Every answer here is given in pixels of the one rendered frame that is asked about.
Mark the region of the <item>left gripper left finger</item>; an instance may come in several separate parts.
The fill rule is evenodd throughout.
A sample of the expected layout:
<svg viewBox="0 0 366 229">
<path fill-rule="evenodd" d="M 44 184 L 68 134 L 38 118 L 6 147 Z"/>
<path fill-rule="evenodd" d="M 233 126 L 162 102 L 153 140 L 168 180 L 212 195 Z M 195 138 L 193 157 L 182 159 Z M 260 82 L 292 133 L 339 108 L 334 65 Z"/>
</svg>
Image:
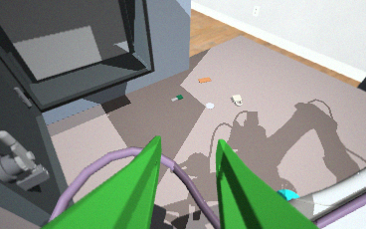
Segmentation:
<svg viewBox="0 0 366 229">
<path fill-rule="evenodd" d="M 156 135 L 127 166 L 41 229 L 149 229 L 160 160 Z"/>
</svg>

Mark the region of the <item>small white padlock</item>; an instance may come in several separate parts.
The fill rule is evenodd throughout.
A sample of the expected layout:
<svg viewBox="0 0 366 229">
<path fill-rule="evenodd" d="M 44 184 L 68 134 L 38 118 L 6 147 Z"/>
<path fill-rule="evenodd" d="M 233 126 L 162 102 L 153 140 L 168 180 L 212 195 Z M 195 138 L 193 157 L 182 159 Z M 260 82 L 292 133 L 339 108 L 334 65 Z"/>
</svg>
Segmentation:
<svg viewBox="0 0 366 229">
<path fill-rule="evenodd" d="M 237 95 L 237 96 L 232 96 L 232 100 L 234 103 L 236 103 L 236 105 L 238 106 L 241 106 L 243 103 L 242 103 L 242 98 L 240 95 Z M 240 105 L 237 104 L 237 103 L 241 103 Z"/>
</svg>

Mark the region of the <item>cyan funnel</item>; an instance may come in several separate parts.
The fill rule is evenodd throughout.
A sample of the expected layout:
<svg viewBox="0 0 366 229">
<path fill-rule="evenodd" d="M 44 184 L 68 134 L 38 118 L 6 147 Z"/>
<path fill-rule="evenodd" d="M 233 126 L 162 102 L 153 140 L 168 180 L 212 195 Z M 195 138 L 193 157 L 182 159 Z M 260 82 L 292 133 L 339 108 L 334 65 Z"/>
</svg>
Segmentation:
<svg viewBox="0 0 366 229">
<path fill-rule="evenodd" d="M 285 189 L 284 190 L 278 190 L 276 193 L 278 193 L 281 197 L 285 198 L 286 200 L 289 200 L 292 197 L 296 197 L 296 198 L 299 197 L 296 193 L 294 193 L 290 190 L 285 190 Z"/>
</svg>

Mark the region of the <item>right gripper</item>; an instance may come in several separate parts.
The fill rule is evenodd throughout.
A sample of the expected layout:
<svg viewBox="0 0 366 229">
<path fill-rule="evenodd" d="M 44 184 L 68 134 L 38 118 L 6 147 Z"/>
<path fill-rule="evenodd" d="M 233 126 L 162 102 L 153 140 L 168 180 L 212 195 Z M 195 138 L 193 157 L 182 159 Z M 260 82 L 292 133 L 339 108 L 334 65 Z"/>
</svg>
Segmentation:
<svg viewBox="0 0 366 229">
<path fill-rule="evenodd" d="M 165 216 L 166 216 L 166 209 L 154 204 L 149 229 L 173 229 L 172 225 L 164 223 Z"/>
</svg>

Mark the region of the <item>grey metal cabinet door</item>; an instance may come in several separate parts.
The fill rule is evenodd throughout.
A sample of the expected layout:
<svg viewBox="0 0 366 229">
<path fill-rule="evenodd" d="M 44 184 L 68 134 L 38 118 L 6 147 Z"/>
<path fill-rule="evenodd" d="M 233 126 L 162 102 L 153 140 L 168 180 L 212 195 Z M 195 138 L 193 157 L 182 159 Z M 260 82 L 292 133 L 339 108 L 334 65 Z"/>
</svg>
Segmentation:
<svg viewBox="0 0 366 229">
<path fill-rule="evenodd" d="M 0 0 L 0 207 L 45 226 L 68 183 L 42 113 L 152 72 L 146 0 Z"/>
</svg>

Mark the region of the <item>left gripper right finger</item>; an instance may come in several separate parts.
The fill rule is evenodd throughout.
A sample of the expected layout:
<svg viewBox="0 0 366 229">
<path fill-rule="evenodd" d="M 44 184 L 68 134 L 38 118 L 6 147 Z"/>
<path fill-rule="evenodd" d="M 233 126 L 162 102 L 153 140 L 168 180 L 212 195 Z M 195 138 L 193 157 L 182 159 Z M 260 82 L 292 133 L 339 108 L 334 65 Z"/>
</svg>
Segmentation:
<svg viewBox="0 0 366 229">
<path fill-rule="evenodd" d="M 221 229 L 319 229 L 250 171 L 223 139 L 217 144 L 216 180 Z"/>
</svg>

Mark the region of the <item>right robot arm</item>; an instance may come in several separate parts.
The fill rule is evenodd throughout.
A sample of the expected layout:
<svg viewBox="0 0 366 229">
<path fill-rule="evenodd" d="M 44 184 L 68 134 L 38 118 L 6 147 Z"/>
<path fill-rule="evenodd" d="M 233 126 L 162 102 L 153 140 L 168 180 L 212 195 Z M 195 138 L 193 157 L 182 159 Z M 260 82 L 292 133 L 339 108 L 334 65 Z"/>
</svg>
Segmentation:
<svg viewBox="0 0 366 229">
<path fill-rule="evenodd" d="M 366 229 L 366 167 L 288 203 L 319 229 Z"/>
</svg>

